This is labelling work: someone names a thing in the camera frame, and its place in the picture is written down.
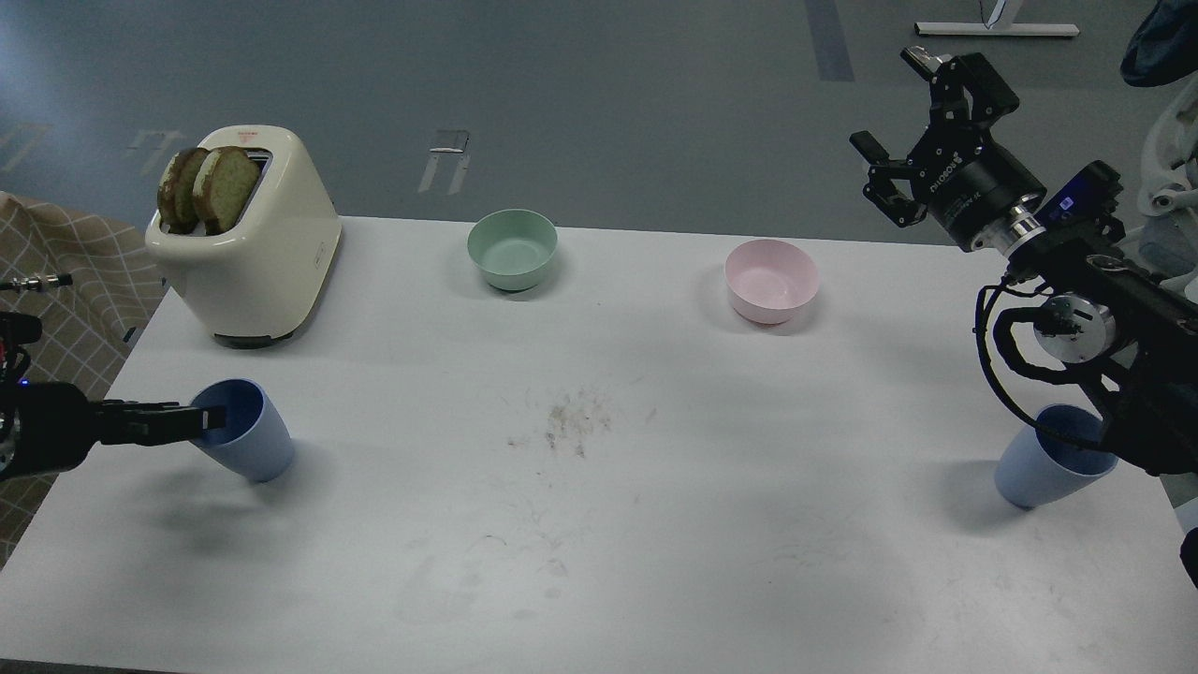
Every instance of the checkered cloth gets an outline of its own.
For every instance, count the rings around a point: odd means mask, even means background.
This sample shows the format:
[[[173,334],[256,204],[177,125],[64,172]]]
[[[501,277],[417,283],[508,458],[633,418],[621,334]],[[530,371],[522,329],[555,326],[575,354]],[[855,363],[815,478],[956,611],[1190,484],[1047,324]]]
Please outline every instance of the checkered cloth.
[[[25,350],[26,378],[67,382],[103,400],[164,292],[143,233],[122,221],[0,192],[0,278],[69,273],[44,293],[0,293],[0,310],[42,318]],[[0,566],[41,505],[53,478],[0,482]]]

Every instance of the bread slice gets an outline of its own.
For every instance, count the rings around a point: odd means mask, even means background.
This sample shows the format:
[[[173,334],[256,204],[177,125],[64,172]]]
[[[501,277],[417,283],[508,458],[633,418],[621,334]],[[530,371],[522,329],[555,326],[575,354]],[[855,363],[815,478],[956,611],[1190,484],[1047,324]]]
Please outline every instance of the bread slice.
[[[175,154],[158,181],[158,213],[167,231],[190,233],[199,223],[192,206],[192,186],[200,164],[208,156],[204,147],[188,147]]]
[[[192,202],[210,236],[224,233],[237,224],[260,171],[241,147],[217,147],[208,152],[192,186]]]

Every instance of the cream toaster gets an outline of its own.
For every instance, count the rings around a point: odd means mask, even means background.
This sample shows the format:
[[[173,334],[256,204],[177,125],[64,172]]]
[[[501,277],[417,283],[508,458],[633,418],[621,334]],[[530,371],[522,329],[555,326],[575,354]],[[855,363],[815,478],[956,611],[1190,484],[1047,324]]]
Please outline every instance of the cream toaster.
[[[220,233],[170,232],[156,211],[146,248],[217,341],[256,348],[285,340],[311,312],[341,237],[328,192],[285,128],[230,126],[199,146],[244,148],[260,166],[258,183]]]

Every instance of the floor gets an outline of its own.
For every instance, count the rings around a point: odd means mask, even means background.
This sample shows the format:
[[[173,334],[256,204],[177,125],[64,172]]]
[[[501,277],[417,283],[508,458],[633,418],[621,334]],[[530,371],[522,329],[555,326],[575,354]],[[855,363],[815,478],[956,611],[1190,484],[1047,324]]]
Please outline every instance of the floor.
[[[928,92],[898,53],[924,44],[986,54],[1022,98],[996,138],[1049,190],[1107,160],[1135,225],[1144,134],[1178,90],[1119,77],[1151,6],[1027,2],[1021,23],[1079,26],[1059,40],[915,35],[916,20],[979,20],[974,0],[2,0],[0,189],[144,227],[175,151],[266,123],[303,139],[345,214],[520,206],[564,226],[948,243],[866,202],[848,145],[867,128],[901,156],[919,138]],[[430,169],[430,147],[455,141]],[[0,528],[19,535],[18,497],[43,487],[5,486]],[[116,670],[0,661],[101,672]]]

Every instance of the cup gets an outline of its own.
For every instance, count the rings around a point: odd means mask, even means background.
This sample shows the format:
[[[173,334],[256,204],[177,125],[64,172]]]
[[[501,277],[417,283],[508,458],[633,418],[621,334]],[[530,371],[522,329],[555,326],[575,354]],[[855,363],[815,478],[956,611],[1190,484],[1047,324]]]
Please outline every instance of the cup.
[[[225,408],[225,425],[192,441],[204,454],[254,482],[274,480],[291,466],[291,436],[261,387],[248,379],[226,379],[192,401],[192,407],[213,406]]]
[[[1065,436],[1097,442],[1102,421],[1073,406],[1048,406],[1036,421]],[[1077,445],[1024,426],[1003,453],[994,486],[1006,500],[1033,509],[1063,499],[1114,470],[1118,457]]]

